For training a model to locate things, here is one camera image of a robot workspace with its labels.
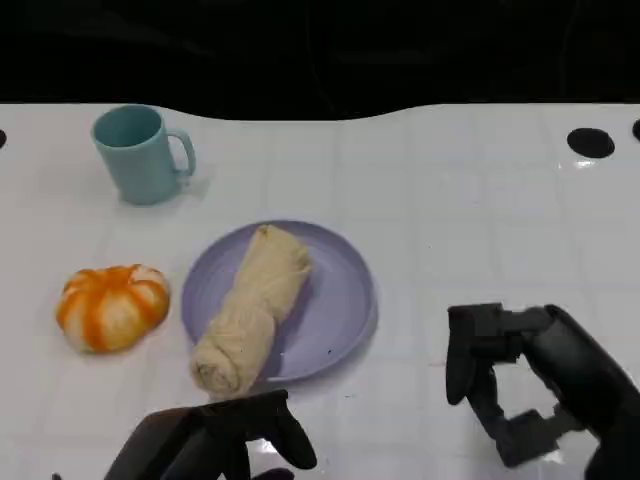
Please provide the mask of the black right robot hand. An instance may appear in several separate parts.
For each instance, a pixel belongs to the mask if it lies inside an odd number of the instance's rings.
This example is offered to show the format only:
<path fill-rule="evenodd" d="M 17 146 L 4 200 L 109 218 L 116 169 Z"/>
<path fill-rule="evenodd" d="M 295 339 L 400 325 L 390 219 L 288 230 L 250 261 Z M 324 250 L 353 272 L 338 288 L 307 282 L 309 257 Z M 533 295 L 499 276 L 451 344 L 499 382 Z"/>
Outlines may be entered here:
<path fill-rule="evenodd" d="M 552 304 L 511 311 L 499 303 L 447 313 L 447 400 L 469 403 L 506 467 L 558 450 L 569 432 L 588 431 L 599 446 L 585 478 L 638 478 L 639 389 L 569 313 Z M 507 418 L 499 404 L 494 367 L 520 356 L 557 399 L 548 418 L 536 410 Z"/>

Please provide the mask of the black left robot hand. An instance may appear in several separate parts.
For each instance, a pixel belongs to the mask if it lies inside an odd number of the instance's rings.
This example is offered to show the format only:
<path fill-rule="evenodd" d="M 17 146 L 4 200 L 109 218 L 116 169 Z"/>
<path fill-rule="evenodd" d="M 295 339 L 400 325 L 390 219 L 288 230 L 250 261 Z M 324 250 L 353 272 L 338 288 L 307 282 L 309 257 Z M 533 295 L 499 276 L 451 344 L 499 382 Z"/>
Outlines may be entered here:
<path fill-rule="evenodd" d="M 290 412 L 288 392 L 157 411 L 130 435 L 108 479 L 293 479 L 287 468 L 251 473 L 247 444 L 266 440 L 292 467 L 312 470 L 317 456 Z"/>

